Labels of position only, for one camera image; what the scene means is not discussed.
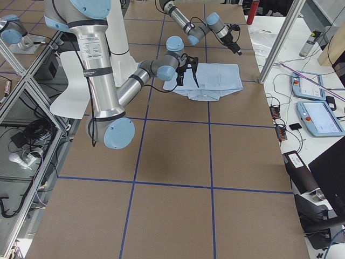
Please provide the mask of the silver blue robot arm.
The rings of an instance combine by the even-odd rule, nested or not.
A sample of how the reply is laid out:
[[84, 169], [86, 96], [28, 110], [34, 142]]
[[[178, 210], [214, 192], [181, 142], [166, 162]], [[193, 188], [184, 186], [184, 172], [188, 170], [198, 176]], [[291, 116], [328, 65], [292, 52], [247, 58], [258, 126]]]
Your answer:
[[199, 17], [188, 19], [174, 1], [159, 1], [159, 5], [162, 12], [170, 16], [188, 36], [191, 45], [197, 45], [209, 32], [212, 32], [223, 46], [239, 56], [242, 55], [237, 43], [239, 37], [234, 40], [232, 35], [232, 31], [238, 31], [240, 35], [238, 24], [225, 24], [216, 12], [211, 13], [204, 21]]
[[198, 58], [186, 54], [178, 36], [167, 40], [163, 58], [136, 63], [129, 54], [119, 1], [45, 1], [44, 7], [48, 27], [76, 37], [72, 47], [91, 101], [86, 131], [92, 144], [128, 146], [135, 126], [125, 106], [152, 77], [176, 79], [181, 86], [187, 70], [197, 71]]

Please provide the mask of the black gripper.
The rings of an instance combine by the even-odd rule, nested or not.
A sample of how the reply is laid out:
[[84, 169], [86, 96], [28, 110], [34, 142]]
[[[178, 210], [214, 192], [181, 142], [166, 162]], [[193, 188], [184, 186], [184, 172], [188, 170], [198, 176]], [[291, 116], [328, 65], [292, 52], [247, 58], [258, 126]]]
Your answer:
[[221, 38], [221, 41], [223, 42], [223, 45], [226, 46], [229, 50], [233, 51], [233, 53], [238, 54], [239, 56], [242, 55], [241, 48], [237, 43], [237, 40], [233, 40], [233, 35], [231, 34], [232, 31], [239, 31], [240, 33], [240, 27], [238, 24], [227, 24], [224, 26], [226, 29], [226, 35]]
[[188, 69], [191, 69], [193, 79], [194, 79], [197, 87], [199, 88], [199, 84], [198, 84], [198, 80], [197, 80], [197, 76], [196, 76], [199, 58], [188, 56], [188, 55], [183, 55], [182, 58], [183, 58], [184, 64], [180, 65], [176, 69], [176, 72], [177, 72], [176, 84], [177, 84], [177, 86], [183, 86], [184, 73]]

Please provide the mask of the third grey blue robot arm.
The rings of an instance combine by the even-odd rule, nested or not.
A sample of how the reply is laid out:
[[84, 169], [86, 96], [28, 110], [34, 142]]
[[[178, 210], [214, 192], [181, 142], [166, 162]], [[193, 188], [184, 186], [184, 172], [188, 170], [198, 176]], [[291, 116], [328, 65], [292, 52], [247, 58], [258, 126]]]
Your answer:
[[1, 39], [14, 54], [34, 54], [46, 37], [30, 34], [16, 15], [1, 18]]

